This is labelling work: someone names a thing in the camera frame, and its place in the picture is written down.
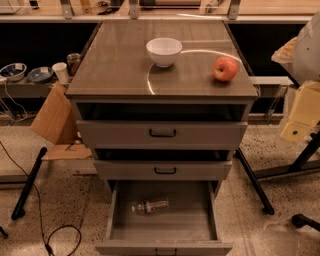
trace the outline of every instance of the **drawer pull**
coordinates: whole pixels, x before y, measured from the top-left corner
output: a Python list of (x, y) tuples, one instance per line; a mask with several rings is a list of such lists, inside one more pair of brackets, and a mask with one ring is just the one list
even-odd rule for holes
[(176, 256), (177, 249), (158, 249), (156, 248), (156, 256)]
[(154, 172), (156, 174), (175, 174), (177, 172), (177, 168), (158, 168), (154, 167)]
[(173, 129), (170, 133), (166, 132), (157, 132), (152, 129), (149, 129), (149, 135), (151, 137), (160, 137), (160, 138), (172, 138), (177, 135), (176, 129)]

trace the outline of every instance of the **white cable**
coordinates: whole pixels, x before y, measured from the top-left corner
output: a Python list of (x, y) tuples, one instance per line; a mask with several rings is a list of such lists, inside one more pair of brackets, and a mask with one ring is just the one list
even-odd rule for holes
[(10, 118), (10, 120), (11, 120), (12, 122), (15, 122), (15, 120), (14, 120), (9, 114), (7, 114), (6, 112), (0, 111), (0, 114), (1, 114), (1, 115), (6, 115), (7, 117)]
[(26, 120), (26, 119), (28, 118), (28, 113), (27, 113), (27, 111), (25, 110), (25, 108), (24, 108), (21, 104), (17, 103), (17, 102), (11, 97), (11, 95), (8, 93), (8, 91), (7, 91), (7, 83), (8, 83), (8, 79), (6, 79), (6, 81), (4, 82), (4, 90), (5, 90), (6, 94), (7, 94), (8, 97), (12, 100), (12, 102), (13, 102), (14, 104), (16, 104), (17, 106), (19, 106), (19, 107), (22, 108), (22, 110), (23, 110), (23, 112), (24, 112), (24, 114), (25, 114), (25, 117), (22, 118), (22, 119), (20, 119), (20, 120), (18, 120), (18, 121), (12, 120), (12, 119), (11, 119), (11, 120), (14, 121), (15, 123), (18, 123), (18, 122), (21, 122), (21, 121), (23, 121), (23, 120)]

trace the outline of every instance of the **drawer handle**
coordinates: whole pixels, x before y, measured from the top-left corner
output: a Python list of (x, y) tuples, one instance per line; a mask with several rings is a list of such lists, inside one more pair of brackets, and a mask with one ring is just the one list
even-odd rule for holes
[(177, 168), (173, 167), (173, 168), (158, 168), (158, 167), (154, 167), (154, 172), (156, 174), (175, 174), (177, 172)]
[(158, 137), (158, 138), (172, 138), (175, 137), (177, 135), (177, 131), (176, 129), (173, 129), (171, 131), (171, 133), (166, 132), (156, 132), (152, 129), (149, 129), (149, 135), (151, 137)]

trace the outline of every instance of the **apple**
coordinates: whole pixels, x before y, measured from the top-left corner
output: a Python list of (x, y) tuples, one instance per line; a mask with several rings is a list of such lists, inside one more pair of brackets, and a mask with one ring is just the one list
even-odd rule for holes
[(220, 82), (229, 82), (238, 73), (238, 62), (229, 56), (219, 57), (212, 66), (212, 75)]

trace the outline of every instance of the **speckled floor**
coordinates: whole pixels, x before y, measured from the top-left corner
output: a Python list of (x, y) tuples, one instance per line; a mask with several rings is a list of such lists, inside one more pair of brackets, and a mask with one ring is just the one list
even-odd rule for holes
[[(304, 147), (285, 148), (275, 143), (277, 125), (250, 125), (241, 148), (253, 170), (291, 163)], [(0, 141), (26, 172), (32, 169), (41, 147), (51, 144), (30, 130), (28, 123), (6, 126), (0, 122)], [(22, 174), (0, 148), (0, 175)], [(106, 189), (97, 175), (76, 175), (65, 161), (43, 162), (35, 181), (40, 196), (44, 237), (64, 224), (80, 229), (82, 240), (73, 255), (99, 255), (94, 243), (104, 238), (109, 204)], [(320, 172), (261, 180), (274, 215), (262, 212), (239, 160), (222, 184), (216, 199), (218, 233), (233, 245), (229, 256), (318, 256), (320, 232), (305, 226), (296, 229), (291, 216), (303, 213), (320, 221)], [(22, 185), (0, 185), (0, 226), (9, 234), (0, 236), (0, 255), (48, 255), (41, 236), (38, 196), (35, 189), (25, 204), (26, 215), (11, 214)], [(76, 245), (77, 232), (67, 228), (50, 240), (55, 255), (67, 255)]]

